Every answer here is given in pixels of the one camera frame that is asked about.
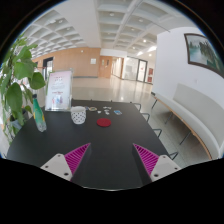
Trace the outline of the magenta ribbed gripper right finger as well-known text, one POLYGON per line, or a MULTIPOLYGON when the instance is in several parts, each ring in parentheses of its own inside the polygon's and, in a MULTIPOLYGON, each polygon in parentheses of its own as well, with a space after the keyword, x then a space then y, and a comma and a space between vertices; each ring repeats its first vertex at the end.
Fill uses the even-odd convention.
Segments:
POLYGON ((133 146, 152 182, 180 170, 180 167, 169 156, 159 156, 137 144, 133 144, 133 146))

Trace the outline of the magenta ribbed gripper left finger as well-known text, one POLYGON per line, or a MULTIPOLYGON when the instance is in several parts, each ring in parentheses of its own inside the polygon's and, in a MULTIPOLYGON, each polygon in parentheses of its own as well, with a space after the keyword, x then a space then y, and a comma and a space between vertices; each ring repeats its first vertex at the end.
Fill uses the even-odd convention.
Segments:
POLYGON ((79 146, 67 154, 56 154, 41 169, 70 181, 79 168, 84 155, 90 147, 90 143, 79 146))

